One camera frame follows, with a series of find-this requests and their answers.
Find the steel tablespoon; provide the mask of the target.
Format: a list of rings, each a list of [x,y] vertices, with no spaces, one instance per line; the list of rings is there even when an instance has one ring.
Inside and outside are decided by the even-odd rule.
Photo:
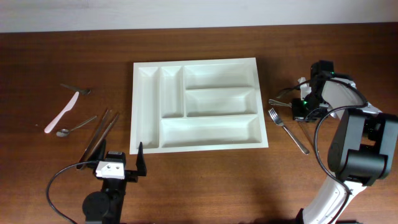
[[[268,103],[270,105],[274,105],[274,106],[285,106],[285,107],[289,107],[289,108],[292,107],[291,103],[283,103],[283,102],[280,102],[280,101],[277,101],[277,100],[273,100],[273,99],[269,99]]]

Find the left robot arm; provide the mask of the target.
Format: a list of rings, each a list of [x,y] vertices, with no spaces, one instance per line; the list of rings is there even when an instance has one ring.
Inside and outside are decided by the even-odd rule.
[[[88,157],[93,165],[93,175],[102,181],[102,188],[86,196],[82,210],[85,223],[119,223],[126,194],[127,183],[138,182],[147,175],[143,145],[140,144],[136,157],[136,170],[126,169],[126,155],[123,152],[105,151],[106,141]]]

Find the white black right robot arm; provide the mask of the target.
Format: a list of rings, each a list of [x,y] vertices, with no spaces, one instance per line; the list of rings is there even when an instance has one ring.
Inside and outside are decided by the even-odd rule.
[[[360,192],[392,167],[397,143],[397,116],[383,113],[358,91],[349,75],[336,73],[333,62],[320,60],[310,67],[310,79],[300,78],[292,100],[295,121],[315,122],[315,156],[319,157],[318,135],[327,117],[340,123],[328,150],[327,174],[317,196],[297,214],[296,223],[336,223],[344,209]]]

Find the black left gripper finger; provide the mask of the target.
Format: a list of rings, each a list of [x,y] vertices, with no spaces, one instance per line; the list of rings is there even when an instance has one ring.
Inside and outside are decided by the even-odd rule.
[[[147,175],[147,167],[144,159],[143,144],[140,142],[137,158],[136,158],[137,176],[145,177]]]
[[[106,149],[106,140],[102,140],[96,151],[93,153],[93,160],[100,162],[104,160]]]

